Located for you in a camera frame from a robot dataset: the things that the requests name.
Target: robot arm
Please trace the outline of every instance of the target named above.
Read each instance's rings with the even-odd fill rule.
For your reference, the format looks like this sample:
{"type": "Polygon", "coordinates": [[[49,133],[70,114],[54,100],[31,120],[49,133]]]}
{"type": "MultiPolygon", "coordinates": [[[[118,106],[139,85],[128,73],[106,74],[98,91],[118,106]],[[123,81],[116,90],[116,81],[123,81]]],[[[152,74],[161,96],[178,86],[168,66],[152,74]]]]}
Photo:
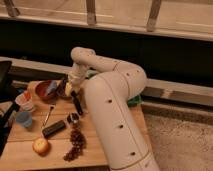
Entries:
{"type": "Polygon", "coordinates": [[[146,74],[138,65],[101,57],[91,49],[74,48],[69,81],[74,87],[83,82],[89,67],[101,72],[85,86],[85,100],[92,116],[111,170],[157,171],[127,100],[138,95],[146,85],[146,74]]]}

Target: red bowl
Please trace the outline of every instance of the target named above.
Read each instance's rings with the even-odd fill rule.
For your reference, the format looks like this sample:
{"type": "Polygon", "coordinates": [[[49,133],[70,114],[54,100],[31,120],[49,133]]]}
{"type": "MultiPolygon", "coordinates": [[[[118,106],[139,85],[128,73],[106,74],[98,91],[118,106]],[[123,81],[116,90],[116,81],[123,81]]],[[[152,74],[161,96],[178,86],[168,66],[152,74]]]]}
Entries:
{"type": "Polygon", "coordinates": [[[42,81],[40,82],[36,88],[35,93],[42,99],[42,100],[50,100],[56,96],[56,90],[51,91],[48,95],[45,95],[48,86],[50,85],[52,80],[42,81]]]}

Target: black wall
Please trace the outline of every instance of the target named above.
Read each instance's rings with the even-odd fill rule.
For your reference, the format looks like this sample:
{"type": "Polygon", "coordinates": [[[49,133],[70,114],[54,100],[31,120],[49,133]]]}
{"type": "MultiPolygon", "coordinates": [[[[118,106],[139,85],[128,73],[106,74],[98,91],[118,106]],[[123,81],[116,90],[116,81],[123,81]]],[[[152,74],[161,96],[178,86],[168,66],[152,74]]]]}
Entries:
{"type": "Polygon", "coordinates": [[[213,42],[0,20],[0,55],[72,65],[73,47],[141,65],[149,78],[213,87],[213,42]]]}

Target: paper cup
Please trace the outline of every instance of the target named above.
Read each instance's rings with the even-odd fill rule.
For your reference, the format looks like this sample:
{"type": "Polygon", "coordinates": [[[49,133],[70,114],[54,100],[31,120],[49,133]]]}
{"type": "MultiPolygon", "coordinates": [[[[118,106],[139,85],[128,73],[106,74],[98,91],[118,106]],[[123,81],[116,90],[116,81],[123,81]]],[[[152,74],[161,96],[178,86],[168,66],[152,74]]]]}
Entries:
{"type": "Polygon", "coordinates": [[[32,125],[32,116],[29,111],[18,112],[15,116],[15,121],[23,127],[30,127],[32,125]]]}
{"type": "Polygon", "coordinates": [[[33,112],[35,110],[35,105],[32,101],[32,97],[29,100],[25,99],[24,94],[20,94],[15,99],[16,104],[18,104],[23,110],[33,112]]]}

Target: floor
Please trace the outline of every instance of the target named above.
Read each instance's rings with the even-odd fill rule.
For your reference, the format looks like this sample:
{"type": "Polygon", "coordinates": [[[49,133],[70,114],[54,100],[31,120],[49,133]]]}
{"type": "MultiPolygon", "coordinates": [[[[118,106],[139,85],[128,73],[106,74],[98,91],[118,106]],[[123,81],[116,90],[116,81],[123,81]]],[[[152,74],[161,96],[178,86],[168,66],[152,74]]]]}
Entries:
{"type": "MultiPolygon", "coordinates": [[[[142,105],[153,151],[163,171],[212,171],[213,125],[181,120],[172,116],[189,114],[190,109],[168,105],[142,105]]],[[[213,112],[194,110],[205,118],[213,112]]]]}

